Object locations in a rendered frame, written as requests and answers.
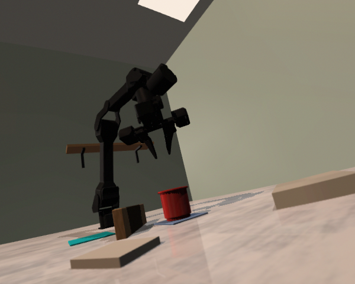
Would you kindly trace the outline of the tan rectangular block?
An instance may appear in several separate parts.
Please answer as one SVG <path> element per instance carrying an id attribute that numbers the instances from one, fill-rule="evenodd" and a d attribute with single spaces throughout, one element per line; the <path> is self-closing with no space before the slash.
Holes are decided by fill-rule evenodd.
<path id="1" fill-rule="evenodd" d="M 355 193 L 354 171 L 329 171 L 276 185 L 272 192 L 276 210 L 333 199 Z"/>

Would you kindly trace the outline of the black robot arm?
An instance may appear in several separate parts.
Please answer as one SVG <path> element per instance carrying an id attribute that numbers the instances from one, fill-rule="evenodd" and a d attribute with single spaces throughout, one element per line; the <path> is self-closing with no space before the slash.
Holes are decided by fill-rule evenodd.
<path id="1" fill-rule="evenodd" d="M 177 81 L 177 77 L 163 63 L 153 74 L 134 67 L 126 76 L 126 83 L 105 102 L 104 108 L 97 114 L 94 129 L 95 136 L 100 142 L 100 182 L 95 190 L 92 210 L 99 212 L 101 227 L 98 229 L 114 227 L 112 210 L 119 208 L 119 187 L 114 183 L 113 142 L 118 135 L 121 122 L 120 108 L 132 99 L 138 102 L 134 108 L 139 124 L 143 118 L 153 115 L 158 117 L 159 109 L 163 108 L 160 96 L 163 96 Z M 145 101 L 148 99 L 152 100 Z M 102 119 L 108 111 L 115 112 L 115 121 Z M 105 209 L 109 206 L 111 208 Z"/>

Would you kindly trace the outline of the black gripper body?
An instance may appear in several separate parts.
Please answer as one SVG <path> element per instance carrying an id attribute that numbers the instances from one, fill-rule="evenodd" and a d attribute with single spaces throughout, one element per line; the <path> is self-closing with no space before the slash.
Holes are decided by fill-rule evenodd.
<path id="1" fill-rule="evenodd" d="M 172 117 L 163 119 L 162 112 L 159 109 L 160 116 L 156 115 L 143 118 L 143 126 L 134 128 L 132 125 L 123 129 L 120 129 L 118 132 L 119 139 L 124 142 L 126 145 L 130 146 L 134 143 L 138 143 L 138 140 L 135 138 L 134 134 L 145 131 L 148 135 L 149 132 L 158 130 L 162 128 L 162 124 L 173 121 L 174 125 L 177 127 L 184 127 L 190 124 L 189 116 L 186 108 L 182 107 L 171 111 Z"/>

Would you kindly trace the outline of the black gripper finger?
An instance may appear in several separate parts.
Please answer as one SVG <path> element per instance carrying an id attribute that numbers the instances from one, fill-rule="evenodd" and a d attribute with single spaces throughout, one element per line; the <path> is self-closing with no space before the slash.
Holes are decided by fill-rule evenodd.
<path id="1" fill-rule="evenodd" d="M 154 149 L 154 145 L 152 143 L 151 138 L 146 134 L 145 131 L 139 132 L 137 134 L 134 134 L 135 138 L 140 142 L 140 143 L 145 143 L 146 146 L 149 148 L 150 152 L 154 156 L 155 159 L 157 159 L 157 154 Z"/>
<path id="2" fill-rule="evenodd" d="M 165 142 L 166 142 L 167 152 L 168 152 L 168 154 L 170 154 L 173 133 L 177 132 L 177 130 L 176 130 L 176 127 L 175 127 L 173 121 L 162 124 L 162 128 L 163 128 L 163 132 L 164 132 L 164 138 L 165 138 Z"/>

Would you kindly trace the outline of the tan flat slab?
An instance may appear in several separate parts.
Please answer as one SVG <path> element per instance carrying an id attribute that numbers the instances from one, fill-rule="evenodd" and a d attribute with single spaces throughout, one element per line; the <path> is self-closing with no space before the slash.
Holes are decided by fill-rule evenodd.
<path id="1" fill-rule="evenodd" d="M 159 244 L 159 236 L 116 241 L 71 259 L 71 269 L 119 269 Z"/>

